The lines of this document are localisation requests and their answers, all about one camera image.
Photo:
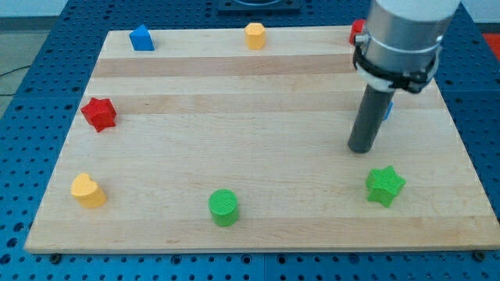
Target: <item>floor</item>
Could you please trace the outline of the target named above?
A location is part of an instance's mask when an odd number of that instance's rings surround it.
[[[47,36],[48,30],[0,33],[0,42],[8,42],[0,44],[0,119],[29,68],[4,73],[29,66]]]

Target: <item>wood grain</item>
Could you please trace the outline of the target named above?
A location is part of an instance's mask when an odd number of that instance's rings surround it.
[[[133,52],[126,31],[110,32],[81,105],[111,98],[117,126],[96,133],[77,113],[25,248],[500,248],[495,214],[434,81],[419,95],[397,92],[373,150],[349,151],[366,86],[350,66],[349,29],[270,29],[261,52],[245,48],[242,30],[153,30],[154,52]],[[364,185],[370,169],[387,165],[407,180],[390,208],[368,202]],[[104,206],[83,209],[71,198],[82,172],[106,192]],[[227,228],[207,206],[222,187],[240,203]]]

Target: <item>blue object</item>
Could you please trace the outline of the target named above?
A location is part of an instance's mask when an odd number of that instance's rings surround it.
[[[149,35],[148,28],[144,24],[132,31],[129,37],[135,51],[155,51],[151,35]]]
[[[387,107],[387,112],[385,112],[384,120],[387,120],[389,118],[389,115],[391,114],[391,109],[392,105],[394,105],[394,102],[390,102],[389,106]]]
[[[250,259],[243,253],[63,254],[53,265],[48,255],[23,249],[108,31],[140,23],[155,29],[242,28],[252,19],[266,27],[349,25],[366,18],[370,7],[369,0],[302,3],[300,13],[219,16],[212,0],[69,0],[0,120],[0,281],[498,279],[500,251],[486,251],[483,262],[472,251],[254,253]],[[443,47],[436,81],[498,216],[500,65],[462,5]]]

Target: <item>yellow block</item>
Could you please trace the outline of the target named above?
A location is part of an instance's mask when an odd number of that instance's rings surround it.
[[[261,23],[249,23],[245,27],[245,42],[249,49],[260,50],[266,44],[266,28]]]
[[[78,175],[71,184],[71,195],[85,208],[96,208],[106,202],[106,195],[87,173]]]

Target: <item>red block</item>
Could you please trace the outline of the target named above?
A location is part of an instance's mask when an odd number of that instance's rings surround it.
[[[87,122],[98,132],[116,125],[114,121],[116,111],[108,98],[102,100],[91,98],[88,105],[81,108],[81,112]]]
[[[484,39],[500,61],[500,34],[483,34]]]
[[[351,35],[349,36],[349,43],[354,44],[354,36],[361,33],[363,31],[363,26],[365,25],[366,20],[355,20],[352,23]]]

